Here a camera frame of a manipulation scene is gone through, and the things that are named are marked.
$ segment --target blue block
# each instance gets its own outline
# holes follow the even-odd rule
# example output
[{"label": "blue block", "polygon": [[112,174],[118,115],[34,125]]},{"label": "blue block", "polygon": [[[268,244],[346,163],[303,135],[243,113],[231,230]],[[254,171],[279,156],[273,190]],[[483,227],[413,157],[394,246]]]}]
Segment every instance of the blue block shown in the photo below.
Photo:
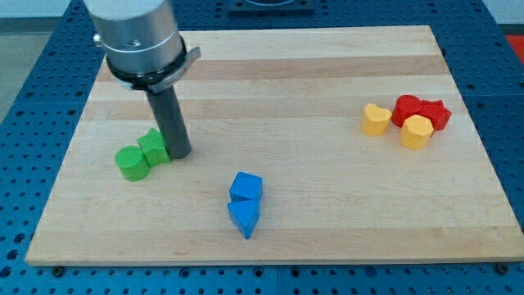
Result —
[{"label": "blue block", "polygon": [[230,202],[228,211],[231,221],[237,226],[244,238],[249,239],[253,230],[255,230],[256,222],[260,218],[259,200]]},{"label": "blue block", "polygon": [[263,193],[262,178],[242,171],[237,173],[229,189],[231,202],[259,200]]}]

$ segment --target blue pegboard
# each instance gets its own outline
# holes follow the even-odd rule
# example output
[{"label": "blue pegboard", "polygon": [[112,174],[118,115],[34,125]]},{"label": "blue pegboard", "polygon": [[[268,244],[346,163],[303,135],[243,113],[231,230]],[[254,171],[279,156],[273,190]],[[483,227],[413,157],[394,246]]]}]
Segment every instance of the blue pegboard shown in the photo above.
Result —
[{"label": "blue pegboard", "polygon": [[[224,0],[174,1],[182,30],[430,25],[521,226],[524,68],[480,0],[315,0],[313,14],[229,16]],[[102,61],[73,0],[0,126],[0,293],[524,293],[524,264],[34,268],[23,259]]]}]

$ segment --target wood grain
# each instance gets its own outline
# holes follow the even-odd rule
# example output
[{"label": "wood grain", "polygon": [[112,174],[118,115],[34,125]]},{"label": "wood grain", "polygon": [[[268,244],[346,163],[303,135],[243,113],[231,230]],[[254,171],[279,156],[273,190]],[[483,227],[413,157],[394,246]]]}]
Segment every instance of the wood grain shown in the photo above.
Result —
[{"label": "wood grain", "polygon": [[[35,266],[521,261],[524,236],[427,26],[183,32],[176,85],[193,151],[123,180],[116,152],[155,122],[102,65],[26,260]],[[413,152],[367,103],[443,99]],[[250,240],[229,221],[238,170],[264,178]]]}]

